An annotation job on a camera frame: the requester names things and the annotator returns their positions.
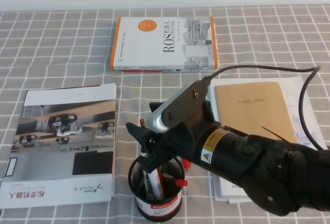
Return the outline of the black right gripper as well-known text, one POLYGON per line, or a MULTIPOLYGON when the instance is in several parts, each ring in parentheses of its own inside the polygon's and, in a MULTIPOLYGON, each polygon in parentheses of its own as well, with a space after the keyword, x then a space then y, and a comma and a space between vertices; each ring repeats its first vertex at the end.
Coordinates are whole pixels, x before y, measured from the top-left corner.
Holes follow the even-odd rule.
MULTIPOLYGON (((167 107, 167 102, 150 102, 150 120, 162 120, 162 114, 167 107)), ((201 153, 207 137, 220 123, 215 121, 211 104, 204 101, 202 107, 197 110, 186 122, 181 122, 165 133, 155 133, 146 127, 145 122, 140 125, 127 122, 128 133, 141 145, 141 153, 147 154, 143 159, 143 169, 153 171, 167 161, 181 157, 195 165, 207 170, 215 171, 212 166, 203 162, 201 153)))

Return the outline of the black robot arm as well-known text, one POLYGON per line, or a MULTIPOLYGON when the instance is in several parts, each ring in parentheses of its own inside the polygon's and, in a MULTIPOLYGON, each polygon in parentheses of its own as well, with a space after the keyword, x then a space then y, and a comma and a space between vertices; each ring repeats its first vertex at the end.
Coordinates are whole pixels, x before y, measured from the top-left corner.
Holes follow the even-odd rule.
POLYGON ((140 144, 155 142, 146 157, 138 157, 146 171, 181 157, 241 187, 269 213, 329 210, 328 150, 223 130, 208 101, 193 120, 164 133, 133 123, 126 128, 140 144))

